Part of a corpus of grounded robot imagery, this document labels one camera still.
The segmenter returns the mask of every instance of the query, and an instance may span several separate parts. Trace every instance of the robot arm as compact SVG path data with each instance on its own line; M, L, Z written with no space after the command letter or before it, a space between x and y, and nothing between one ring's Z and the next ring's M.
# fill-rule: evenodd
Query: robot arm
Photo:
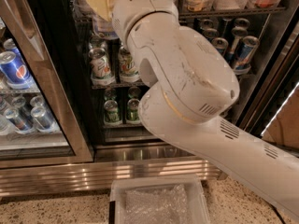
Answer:
M238 81L205 38L179 26L172 0L117 0L112 22L150 86L143 125L299 220L299 160L219 116L236 101Z

